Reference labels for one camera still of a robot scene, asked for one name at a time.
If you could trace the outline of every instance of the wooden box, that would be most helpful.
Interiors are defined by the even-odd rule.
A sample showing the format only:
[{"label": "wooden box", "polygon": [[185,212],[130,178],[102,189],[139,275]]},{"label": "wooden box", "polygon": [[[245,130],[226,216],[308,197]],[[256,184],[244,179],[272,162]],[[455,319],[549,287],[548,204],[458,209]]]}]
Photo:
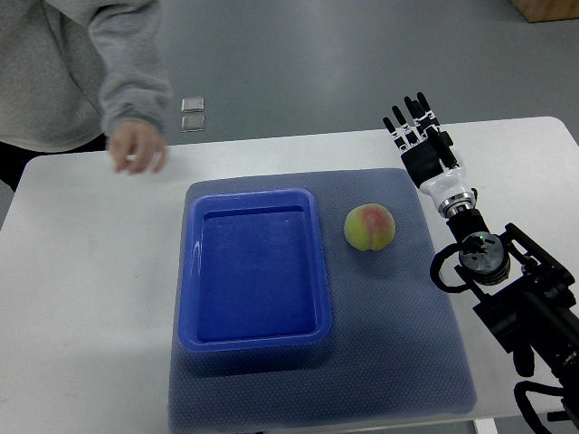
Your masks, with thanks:
[{"label": "wooden box", "polygon": [[510,0],[530,23],[579,18],[579,0]]}]

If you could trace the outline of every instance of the gray sweatshirt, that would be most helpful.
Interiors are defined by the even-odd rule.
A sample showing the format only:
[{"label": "gray sweatshirt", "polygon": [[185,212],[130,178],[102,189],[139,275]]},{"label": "gray sweatshirt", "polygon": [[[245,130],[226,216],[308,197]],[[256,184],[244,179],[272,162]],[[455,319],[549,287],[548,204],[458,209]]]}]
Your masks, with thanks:
[{"label": "gray sweatshirt", "polygon": [[67,151],[126,119],[162,132],[159,21],[155,0],[0,0],[0,142]]}]

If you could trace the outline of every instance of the gray mat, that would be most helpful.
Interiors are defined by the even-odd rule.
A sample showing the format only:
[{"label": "gray mat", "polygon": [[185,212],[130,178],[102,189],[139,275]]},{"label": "gray mat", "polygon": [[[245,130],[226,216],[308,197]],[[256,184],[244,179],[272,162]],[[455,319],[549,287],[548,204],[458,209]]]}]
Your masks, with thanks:
[{"label": "gray mat", "polygon": [[[429,279],[432,243],[404,170],[203,182],[187,192],[184,216],[205,194],[291,187],[310,190],[318,202],[332,329],[306,362],[275,354],[289,362],[272,365],[267,354],[254,353],[248,357],[263,361],[261,372],[225,375],[207,371],[223,361],[189,354],[174,333],[172,431],[235,433],[470,411],[476,394],[460,333],[448,296]],[[363,203],[392,212],[396,236],[388,248],[360,252],[346,243],[344,219]],[[184,245],[182,239],[181,262]]]}]

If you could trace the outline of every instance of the concrete floor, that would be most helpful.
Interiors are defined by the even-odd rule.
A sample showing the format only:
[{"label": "concrete floor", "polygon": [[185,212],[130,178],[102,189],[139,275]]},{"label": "concrete floor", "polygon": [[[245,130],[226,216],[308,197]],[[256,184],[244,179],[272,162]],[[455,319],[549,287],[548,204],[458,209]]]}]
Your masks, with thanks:
[{"label": "concrete floor", "polygon": [[[382,128],[390,107],[417,91],[442,123],[553,116],[579,141],[579,20],[528,24],[508,0],[163,6],[172,145]],[[205,98],[205,131],[181,133],[181,99],[194,96]],[[0,224],[12,197],[0,184]],[[500,434],[532,432],[521,418],[497,425]],[[549,428],[575,432],[570,422]],[[465,422],[388,432],[475,431]]]}]

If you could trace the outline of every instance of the robotic hand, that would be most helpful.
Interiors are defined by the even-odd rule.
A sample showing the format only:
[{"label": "robotic hand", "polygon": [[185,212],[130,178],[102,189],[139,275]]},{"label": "robotic hand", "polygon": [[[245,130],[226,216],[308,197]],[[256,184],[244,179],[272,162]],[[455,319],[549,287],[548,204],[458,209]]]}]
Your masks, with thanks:
[{"label": "robotic hand", "polygon": [[[441,129],[424,95],[418,93],[417,99],[404,98],[417,134],[396,106],[393,113],[404,137],[389,118],[384,118],[384,124],[414,184],[431,196],[456,240],[434,256],[431,279],[445,292],[469,289],[475,294],[479,299],[475,313],[505,351],[513,353],[519,375],[534,374],[533,350],[549,365],[561,388],[535,382],[520,382],[515,387],[515,399],[531,429],[549,433],[527,392],[562,397],[565,411],[549,413],[548,420],[571,420],[579,429],[579,318],[569,310],[575,304],[569,289],[574,278],[514,224],[509,223],[500,235],[489,231],[475,208],[477,191],[465,184],[464,168],[452,153],[451,137]],[[454,269],[464,284],[449,287],[442,282],[440,272],[454,253],[459,256]],[[508,278],[510,256],[521,264],[522,277],[494,295],[485,293],[479,285],[493,286]]]}]

